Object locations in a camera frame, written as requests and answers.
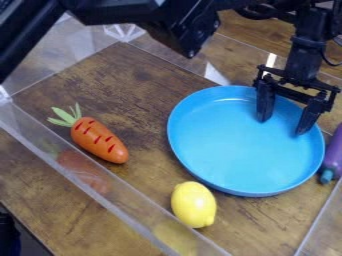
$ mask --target blue plate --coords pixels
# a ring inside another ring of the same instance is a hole
[[[317,125],[295,136],[302,109],[287,99],[277,98],[265,123],[257,121],[255,104],[251,87],[201,90],[173,110],[167,133],[178,159],[206,185],[263,197],[295,188],[314,175],[325,141]]]

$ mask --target wooden table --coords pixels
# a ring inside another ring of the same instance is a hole
[[[193,62],[170,55],[163,48],[153,49],[154,44],[143,37],[132,45],[116,43],[14,97],[14,102],[67,140],[68,130],[54,127],[46,118],[51,116],[51,106],[64,107],[78,101],[83,112],[108,125],[131,151],[130,162],[123,166],[99,163],[167,210],[174,186],[194,178],[169,147],[166,122],[179,100],[215,84],[199,75],[203,58],[213,55],[219,70],[234,67],[231,80],[249,84],[255,75],[254,64],[237,59],[227,64],[222,59],[237,51],[225,45],[225,36],[234,34],[238,40],[281,55],[289,49],[290,26],[270,21],[261,27],[230,12],[222,18],[223,36]],[[265,33],[267,26],[277,32]],[[334,112],[320,121],[329,132],[341,121],[341,106],[338,97]],[[0,141],[2,203],[56,255],[162,255],[147,239],[3,131]],[[334,183],[318,185],[314,177],[295,190],[270,198],[238,198],[214,192],[217,222],[199,232],[234,255],[293,255],[333,187]]]

